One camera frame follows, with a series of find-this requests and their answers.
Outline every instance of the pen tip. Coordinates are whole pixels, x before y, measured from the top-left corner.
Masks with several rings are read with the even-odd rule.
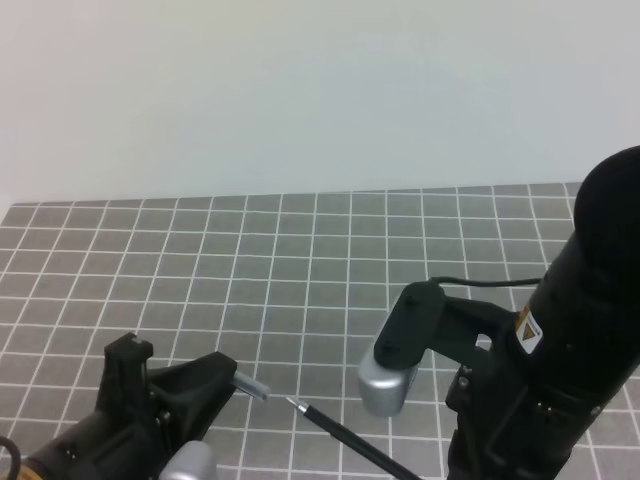
[[[303,415],[307,413],[307,408],[309,408],[309,405],[307,405],[306,402],[303,402],[302,400],[295,400],[291,397],[287,397],[287,402],[293,405],[296,410],[298,410]]]

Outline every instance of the gray tabletop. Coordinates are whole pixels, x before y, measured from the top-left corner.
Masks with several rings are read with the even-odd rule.
[[[213,349],[269,384],[209,431],[226,479],[386,476],[296,418],[343,421],[426,478],[446,476],[456,365],[427,353],[391,420],[361,406],[356,368],[408,282],[542,275],[572,231],[576,184],[16,205],[0,227],[0,433],[33,451],[91,411],[102,348],[134,330],[150,366]],[[451,287],[521,308],[530,288]],[[576,447],[563,480],[640,471],[640,376]]]

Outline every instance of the white wall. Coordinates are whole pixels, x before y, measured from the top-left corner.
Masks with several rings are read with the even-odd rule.
[[[636,0],[4,0],[11,201],[573,180],[640,143]]]

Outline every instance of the white grid line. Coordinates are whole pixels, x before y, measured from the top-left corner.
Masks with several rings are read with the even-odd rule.
[[[458,228],[460,229],[460,243],[461,243],[461,247],[462,247],[462,260],[464,262],[464,268],[465,268],[465,273],[467,274],[467,278],[468,278],[468,272],[467,272],[467,264],[466,264],[466,255],[465,255],[465,250],[464,250],[464,239],[462,237],[462,222],[460,220],[460,198],[457,195],[458,190],[456,189],[456,205],[457,205],[457,211],[458,211]],[[424,209],[424,201],[421,202],[421,208]],[[425,269],[425,275],[427,277],[427,279],[429,278],[429,262],[428,262],[428,254],[427,254],[427,240],[425,239],[424,241],[424,269]],[[435,368],[436,368],[436,354],[433,350],[431,350],[431,367],[434,369],[433,373],[432,373],[432,378],[433,378],[433,397],[436,401],[435,404],[435,411],[436,411],[436,428],[437,428],[437,432],[438,432],[438,460],[440,462],[440,476],[444,477],[444,465],[445,465],[445,460],[444,460],[444,449],[443,449],[443,445],[442,445],[442,420],[440,418],[440,406],[437,404],[438,402],[438,376],[435,372]]]
[[[0,300],[26,300],[28,297],[2,297],[0,296]],[[58,297],[38,297],[38,298],[34,298],[33,300],[55,300],[55,301],[64,301],[64,298],[58,298]],[[70,300],[71,302],[77,301],[77,302],[87,302],[87,303],[144,303],[143,300],[108,300],[108,299],[96,299],[96,298],[74,298]],[[182,302],[177,302],[177,301],[161,301],[161,300],[154,300],[154,303],[162,303],[165,305],[182,305],[183,303],[189,303],[190,305],[235,305],[235,306],[244,306],[244,307],[262,307],[264,305],[264,303],[260,302],[260,303],[241,303],[241,302],[229,302],[229,303],[225,303],[225,302],[187,302],[187,301],[182,301]],[[276,305],[276,304],[269,304],[269,307],[273,307],[273,308],[295,308],[295,309],[300,309],[303,308],[303,305]],[[321,306],[321,305],[309,305],[310,308],[320,308],[323,310],[344,310],[345,307],[334,307],[334,306]],[[352,307],[349,310],[362,310],[362,311],[370,311],[370,312],[383,312],[384,308],[380,308],[380,307]],[[13,325],[14,323],[5,323],[5,322],[0,322],[0,325]]]
[[[333,216],[342,216],[345,217],[347,215],[345,214],[341,214],[341,215],[336,215],[334,214]],[[378,217],[378,218],[385,218],[382,215],[368,215],[368,216],[373,216],[373,217]],[[408,219],[415,219],[415,220],[420,220],[421,217],[418,216],[410,216],[410,215],[389,215],[389,218],[408,218]],[[424,219],[449,219],[450,217],[422,217]],[[462,218],[462,220],[496,220],[493,217],[460,217]],[[513,220],[513,221],[523,221],[523,222],[528,222],[528,223],[532,223],[533,219],[529,218],[529,219],[523,219],[523,218],[498,218],[496,221],[499,222],[500,220]],[[544,221],[557,221],[557,222],[568,222],[569,219],[568,218],[540,218],[539,220],[544,220]],[[28,230],[28,231],[52,231],[52,232],[58,232],[60,230],[62,230],[63,232],[93,232],[95,229],[93,228],[68,228],[68,227],[64,227],[64,228],[58,228],[58,227],[29,227],[28,229],[26,229],[25,227],[0,227],[1,230]],[[131,228],[101,228],[100,229],[101,232],[115,232],[115,233],[129,233],[132,231]],[[206,236],[206,235],[238,235],[240,233],[242,233],[243,235],[253,235],[256,237],[273,237],[275,235],[278,235],[280,237],[312,237],[312,236],[316,236],[316,237],[344,237],[344,235],[340,235],[340,234],[336,234],[336,233],[317,233],[315,235],[311,234],[311,233],[283,233],[283,232],[279,232],[279,231],[274,231],[274,232],[270,232],[270,233],[265,233],[265,232],[240,232],[237,230],[220,230],[220,231],[207,231],[207,230],[137,230],[137,233],[161,233],[161,234],[167,234],[167,236],[170,236],[171,234],[175,234],[175,233],[180,233],[180,234],[186,234],[186,235],[202,235],[202,236]],[[352,235],[353,238],[387,238],[384,237],[382,235]],[[389,235],[388,238],[404,238],[404,239],[412,239],[415,238],[416,240],[420,240],[421,237],[416,236],[416,235]],[[430,240],[460,240],[458,237],[426,237]],[[467,240],[497,240],[496,237],[468,237]],[[533,238],[509,238],[507,240],[511,240],[511,241],[523,241],[523,242],[535,242],[536,239]],[[549,240],[545,240],[545,241],[549,241],[549,242],[564,242],[565,240],[558,240],[558,239],[549,239]],[[13,250],[12,248],[5,248],[5,249],[0,249],[0,250]],[[159,252],[131,252],[131,253],[159,253]]]
[[[531,208],[531,214],[533,215],[533,224],[536,228],[536,235],[538,235],[538,243],[540,245],[540,253],[542,253],[542,259],[544,260],[544,266],[546,269],[549,268],[549,260],[547,259],[547,255],[544,252],[544,244],[542,243],[542,235],[540,235],[540,228],[538,227],[538,219],[536,218],[536,211],[533,205],[533,198],[531,197],[531,187],[527,185],[529,189],[529,207]]]
[[[422,204],[422,196],[420,197],[420,213],[424,215],[424,205]],[[389,298],[389,195],[388,190],[384,191],[384,232],[386,236],[386,240],[384,242],[384,250],[385,250],[385,295],[386,295],[386,304],[387,304],[387,318],[391,313],[391,299]],[[422,236],[424,237],[424,221],[422,223]],[[387,433],[389,435],[389,456],[393,458],[393,420],[391,417],[387,420]]]
[[[6,327],[11,327],[14,324],[7,324],[7,323],[0,323],[0,326],[6,326]],[[42,330],[51,330],[54,328],[54,324],[51,325],[43,325],[40,323],[19,323],[17,325],[18,328],[20,327],[29,327],[29,328],[41,328]],[[88,326],[88,325],[58,325],[57,326],[57,330],[93,330],[94,326]],[[126,330],[129,331],[131,330],[130,328],[127,327],[111,327],[111,326],[101,326],[100,327],[102,330],[116,330],[116,331],[122,331],[122,330]],[[169,333],[173,333],[175,332],[176,329],[175,328],[168,328],[168,327],[141,327],[138,329],[139,333],[144,333],[144,332],[169,332]],[[208,329],[208,328],[183,328],[180,330],[181,332],[194,332],[194,333],[208,333],[208,332],[225,332],[225,333],[243,333],[243,334],[247,334],[247,335],[258,335],[258,332],[256,332],[255,330],[233,330],[233,329],[224,329],[224,330],[220,330],[218,328],[212,328],[212,329]],[[302,335],[306,335],[309,337],[340,337],[342,338],[344,335],[341,333],[316,333],[316,332],[307,332],[307,333],[303,333],[303,332],[287,332],[287,331],[265,331],[263,332],[264,335],[286,335],[286,336],[294,336],[294,337],[300,337]],[[356,333],[349,333],[347,334],[347,337],[349,338],[374,338],[375,335],[368,335],[368,334],[356,334]],[[12,354],[20,354],[20,355],[35,355],[35,356],[39,356],[39,353],[32,353],[32,352],[20,352],[17,350],[7,350],[6,353],[12,353]],[[56,353],[48,353],[46,352],[47,355],[63,355],[63,354],[56,354]]]
[[[520,187],[527,187],[528,185],[526,184],[521,184],[518,185]],[[456,194],[455,193],[445,193],[445,192],[433,192],[431,191],[432,189],[417,189],[415,192],[407,192],[407,191],[390,191],[389,195],[393,195],[393,196],[397,196],[397,197],[415,197],[415,196],[420,196],[420,195],[424,195],[427,197],[453,197]],[[349,193],[352,193],[354,196],[381,196],[384,195],[384,190],[380,190],[380,191],[375,191],[375,192],[329,192],[326,195],[347,195]],[[491,194],[488,193],[460,193],[461,197],[491,197]],[[527,195],[522,194],[522,195],[507,195],[507,194],[496,194],[497,197],[499,198],[526,198]],[[237,198],[242,198],[244,197],[244,195],[240,195],[237,196]],[[534,195],[534,198],[551,198],[551,199],[563,199],[564,195]],[[210,200],[211,197],[199,197],[203,200]],[[35,207],[40,207],[40,208],[52,208],[52,209],[60,209],[60,208],[71,208],[73,206],[73,208],[82,208],[82,209],[96,209],[96,208],[110,208],[110,209],[117,209],[117,210],[134,210],[136,208],[138,208],[138,206],[136,207],[129,207],[129,206],[118,206],[118,205],[112,205],[111,202],[113,202],[113,200],[109,201],[109,203],[106,203],[104,205],[76,205],[75,203],[72,205],[70,203],[66,203],[66,202],[61,202],[60,204],[54,205],[50,202],[33,202],[33,203],[16,203],[15,205],[12,205],[10,208],[35,208]],[[150,207],[150,206],[145,206],[143,203],[143,200],[140,201],[140,207],[145,209],[145,210],[167,210],[166,207]],[[193,211],[193,212],[206,212],[205,208],[182,208],[179,207],[178,210],[180,211]],[[214,209],[216,212],[237,212],[239,210],[234,210],[234,209],[220,209],[220,208],[216,208]],[[260,212],[260,213],[275,213],[273,210],[255,210],[255,212]],[[296,211],[288,211],[288,210],[284,210],[283,213],[300,213],[300,212],[296,212]]]
[[[342,344],[342,399],[340,400],[340,423],[344,425],[344,397],[347,392],[347,330],[349,322],[349,280],[351,278],[351,229],[353,222],[351,221],[351,213],[353,212],[353,195],[349,194],[349,230],[347,232],[347,286],[345,291],[345,311],[344,311],[344,340]],[[344,444],[340,442],[338,445],[338,479],[342,480],[344,468]]]
[[[638,419],[633,413],[633,404],[631,402],[631,397],[629,396],[629,390],[627,389],[626,384],[622,386],[622,391],[624,392],[624,398],[627,402],[627,406],[629,407],[629,412],[631,412],[631,422],[633,423],[633,430],[636,432],[638,444],[640,445],[640,429],[638,428]]]
[[[76,276],[80,276],[80,277],[92,277],[92,278],[113,278],[113,275],[105,275],[105,274],[92,274],[92,275],[77,275],[77,274],[43,274],[42,276],[44,277],[76,277]],[[198,277],[198,276],[180,276],[180,277],[172,277],[172,276],[167,276],[167,275],[158,275],[158,276],[151,276],[151,275],[119,275],[118,278],[148,278],[148,279],[167,279],[167,280],[222,280],[222,281],[234,281],[234,280],[242,280],[244,282],[259,282],[259,283],[268,283],[269,279],[268,278],[249,278],[249,277],[237,277],[237,278],[226,278],[226,277]],[[277,283],[300,283],[300,280],[291,280],[291,279],[272,279],[271,281],[273,282],[277,282]],[[313,280],[311,281],[311,283],[329,283],[329,284],[341,284],[344,285],[348,282],[344,282],[344,281],[339,281],[339,280]],[[357,281],[357,282],[349,282],[353,285],[386,285],[386,282],[384,281],[378,281],[378,282],[363,282],[361,280]],[[390,285],[406,285],[406,283],[403,282],[392,282],[390,283]],[[0,298],[26,298],[26,297],[4,297],[4,296],[0,296]],[[34,299],[40,299],[40,298],[45,298],[45,297],[33,297]],[[71,300],[99,300],[99,299],[91,299],[91,298],[82,298],[82,297],[77,297],[77,298],[72,298]],[[113,300],[114,302],[119,302],[119,301],[126,301],[126,300]],[[132,302],[140,302],[140,303],[145,303],[146,300],[129,300]],[[186,300],[184,301],[175,301],[174,303],[184,303],[186,302]]]
[[[417,241],[421,241],[422,239],[420,237],[412,237]],[[447,240],[446,238],[442,238],[442,237],[433,237],[433,238],[429,238],[428,240]],[[492,238],[490,240],[493,241],[498,241],[498,238]],[[39,249],[39,250],[34,250],[34,249],[30,249],[28,250],[29,252],[44,252],[44,253],[48,253],[49,250],[45,250],[45,249]],[[56,250],[57,252],[61,252],[61,253],[85,253],[85,250]],[[122,253],[120,251],[109,251],[109,250],[94,250],[91,253]],[[130,254],[133,255],[160,255],[160,252],[129,252]],[[190,256],[190,257],[195,257],[196,254],[195,253],[181,253],[181,252],[167,252],[170,255],[174,255],[174,256]],[[203,257],[233,257],[234,255],[230,255],[228,253],[202,253]],[[250,257],[250,258],[269,258],[269,255],[251,255],[251,254],[239,254],[239,255],[235,255],[236,257]],[[278,258],[310,258],[308,255],[278,255]],[[313,257],[316,260],[343,260],[346,261],[346,257]],[[376,257],[354,257],[353,260],[368,260],[368,261],[378,261],[378,262],[383,262],[384,258],[376,258]],[[394,263],[422,263],[422,260],[419,259],[392,259],[389,260],[390,262],[394,262]],[[465,263],[462,260],[433,260],[434,263]],[[498,262],[495,260],[468,260],[467,263],[495,263],[495,264],[501,264],[502,262]],[[514,265],[543,265],[544,262],[509,262],[512,263]],[[34,275],[33,272],[6,272],[7,274],[11,275],[11,274],[21,274],[21,275]],[[76,275],[76,274],[64,274],[64,273],[43,273],[43,275]],[[96,274],[86,274],[83,273],[81,275],[96,275]]]
[[[169,229],[171,229],[171,227],[173,226],[173,222],[176,219],[176,206],[178,205],[178,201],[176,200],[176,203],[174,204],[174,208],[171,211],[171,222],[169,223]],[[144,315],[147,311],[147,306],[149,305],[149,300],[151,299],[151,293],[153,292],[153,287],[156,284],[156,280],[158,279],[158,272],[160,271],[160,265],[162,264],[162,256],[166,253],[167,250],[167,245],[169,244],[169,238],[170,238],[170,234],[167,233],[167,235],[164,238],[164,243],[162,244],[162,250],[160,251],[160,257],[158,258],[158,263],[156,264],[156,268],[153,272],[153,276],[151,279],[151,284],[149,285],[149,289],[147,290],[147,296],[144,299],[144,302],[142,304],[142,311],[140,312],[140,318],[138,319],[138,324],[136,325],[135,328],[135,333],[136,335],[138,334],[138,331],[140,330],[140,326],[142,325],[142,319],[144,318]],[[202,241],[200,242],[200,248],[202,248],[202,242],[204,242],[204,235],[202,236]],[[176,338],[174,340],[174,345],[175,342],[178,340],[178,335],[179,335],[179,331],[176,333]]]
[[[209,202],[209,210],[208,210],[208,212],[211,212],[212,207],[213,207],[213,197],[211,198],[211,201]],[[210,218],[211,218],[211,216],[207,215],[207,220],[205,221],[206,223],[205,223],[205,226],[204,226],[205,230],[207,230],[207,228],[209,226]],[[187,300],[189,299],[189,297],[191,297],[191,289],[193,288],[193,282],[196,279],[195,272],[197,271],[198,264],[200,263],[200,254],[202,253],[202,246],[204,245],[204,240],[205,240],[205,236],[203,235],[202,239],[200,240],[200,247],[198,248],[198,254],[196,255],[196,261],[195,261],[195,263],[193,265],[193,275],[191,276],[191,279],[189,280],[189,287],[187,287],[187,292],[186,292],[186,299]],[[158,259],[158,265],[156,267],[156,275],[158,273],[157,269],[160,268],[160,264],[161,263],[162,263],[162,257],[160,257]],[[145,305],[142,308],[142,313],[140,314],[140,320],[138,322],[138,326],[136,327],[136,333],[140,332],[140,327],[142,325],[143,314],[144,314],[144,311],[147,308],[148,300],[149,299],[147,298],[147,302],[145,302]],[[184,322],[184,314],[187,311],[187,305],[188,305],[188,303],[185,302],[185,304],[182,307],[182,311],[180,312],[180,320],[178,321],[178,330],[176,332],[175,338],[173,339],[173,345],[171,347],[171,354],[169,355],[169,365],[173,365],[173,361],[174,361],[173,358],[174,358],[174,356],[176,354],[176,348],[178,347],[178,341],[179,341],[179,338],[180,338],[180,333],[186,331],[186,329],[182,328],[182,325],[183,325],[183,322]]]
[[[491,187],[491,192],[495,193],[495,188]],[[493,197],[493,211],[496,214],[496,225],[498,226],[498,238],[500,239],[500,252],[502,254],[502,260],[504,261],[504,273],[506,275],[507,280],[511,280],[511,275],[509,274],[509,265],[507,264],[507,254],[504,250],[504,241],[502,240],[502,230],[500,228],[500,222],[498,222],[498,206],[496,205],[496,197]],[[513,289],[509,289],[509,297],[511,298],[511,308],[513,310],[516,309],[516,300],[513,297]]]
[[[244,209],[242,210],[242,219],[240,220],[240,231],[242,231],[244,229],[244,221],[247,218],[247,205],[248,205],[248,203],[249,203],[249,197],[246,197],[245,200],[244,200]],[[240,252],[240,242],[242,242],[242,233],[240,233],[238,235],[238,244],[236,245],[235,256],[233,257],[233,263],[231,264],[231,273],[230,273],[230,275],[232,277],[235,274],[236,265],[238,264],[238,253]],[[224,303],[223,303],[222,320],[220,321],[220,330],[222,330],[222,327],[224,326],[224,321],[227,318],[227,310],[228,310],[228,307],[229,307],[229,298],[231,298],[230,297],[231,296],[231,284],[232,284],[232,282],[229,282],[229,285],[227,285],[227,294],[225,296],[225,300],[224,300]],[[216,341],[216,351],[220,348],[220,338],[221,337],[222,337],[222,335],[218,335],[218,339]]]
[[[222,469],[228,470],[236,470],[238,467],[233,465],[218,465],[218,467]],[[293,469],[288,470],[284,468],[268,468],[268,467],[242,467],[243,470],[253,471],[253,472],[275,472],[275,473],[296,473],[296,474],[311,474],[311,475],[339,475],[340,472],[336,472],[334,470],[299,470]],[[388,479],[389,475],[383,475],[380,473],[359,473],[359,472],[344,472],[345,475],[350,477],[365,477],[365,478],[380,478],[380,479]],[[442,480],[440,477],[420,477],[424,480]]]
[[[282,198],[283,196],[280,195],[280,202],[279,202],[279,207],[278,207],[278,226],[280,226],[280,211],[282,210]],[[276,238],[273,241],[273,250],[271,252],[271,264],[269,265],[269,280],[267,281],[267,289],[265,291],[265,305],[262,309],[262,319],[261,319],[261,323],[260,323],[260,332],[258,334],[258,346],[257,346],[257,351],[256,351],[256,363],[253,367],[253,377],[255,378],[258,375],[258,365],[259,365],[259,359],[260,359],[260,349],[262,347],[262,338],[263,338],[263,333],[264,333],[264,324],[267,318],[267,305],[269,303],[269,292],[271,289],[271,277],[273,277],[273,264],[275,263],[275,257],[276,257],[276,245],[278,243],[278,237],[276,235]],[[240,474],[242,472],[242,465],[244,463],[244,452],[245,452],[245,447],[247,445],[247,436],[249,434],[249,421],[251,419],[251,407],[253,406],[253,397],[249,397],[249,403],[248,403],[248,407],[247,407],[247,418],[245,420],[245,424],[244,424],[244,433],[242,434],[242,446],[240,448],[240,457],[238,460],[238,474],[237,474],[237,480],[240,480]]]
[[[313,198],[313,223],[312,223],[312,233],[315,233],[315,228],[316,228],[316,213],[318,211],[318,195],[314,195]],[[303,359],[303,353],[304,353],[304,338],[305,338],[305,333],[307,331],[307,314],[308,314],[308,305],[309,305],[309,290],[311,289],[311,269],[312,269],[312,264],[313,264],[313,242],[311,242],[311,246],[310,246],[310,259],[309,259],[309,269],[307,271],[307,291],[305,292],[305,300],[304,300],[304,313],[302,316],[302,338],[300,339],[300,353],[299,353],[299,357],[298,357],[298,371],[297,371],[297,378],[296,378],[296,398],[300,397],[300,383],[302,381],[302,359]],[[289,445],[289,471],[287,473],[287,479],[291,480],[291,472],[293,470],[293,454],[295,451],[295,441],[296,441],[296,434],[295,431],[297,430],[297,426],[298,426],[298,416],[299,414],[296,412],[293,416],[293,433],[291,434],[291,443]]]

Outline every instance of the black cylinder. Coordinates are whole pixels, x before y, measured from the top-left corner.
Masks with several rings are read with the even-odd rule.
[[[464,413],[454,466],[500,480],[554,479],[640,364],[640,147],[593,170],[575,220],[518,320],[494,341],[492,368],[460,370],[450,388],[447,404]]]
[[[157,478],[168,458],[137,424],[96,411],[29,456],[24,465],[42,480]]]

